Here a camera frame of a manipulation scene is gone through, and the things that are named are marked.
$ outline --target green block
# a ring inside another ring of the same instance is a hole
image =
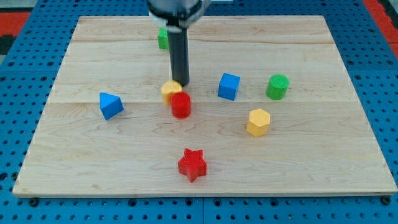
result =
[[[159,29],[159,35],[157,36],[160,49],[169,50],[169,39],[167,38],[167,29],[161,27]]]
[[[289,79],[281,74],[271,76],[267,88],[267,96],[273,100],[281,100],[289,87]]]

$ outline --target blue pegboard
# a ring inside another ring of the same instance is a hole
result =
[[[19,199],[14,179],[79,16],[145,0],[39,0],[0,67],[0,223],[394,223],[398,197]],[[398,182],[398,61],[361,1],[235,0],[206,15],[323,15]]]

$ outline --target green cylinder block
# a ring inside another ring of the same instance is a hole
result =
[[[271,76],[267,88],[267,96],[273,100],[281,100],[289,87],[289,79],[281,74]]]

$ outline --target green cube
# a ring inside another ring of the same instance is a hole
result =
[[[157,36],[160,49],[169,50],[169,38],[167,38],[167,29],[161,27],[159,29],[159,35]]]

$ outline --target red cylinder block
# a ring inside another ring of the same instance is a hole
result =
[[[180,92],[172,96],[172,114],[176,118],[187,118],[191,114],[191,98],[188,93]]]

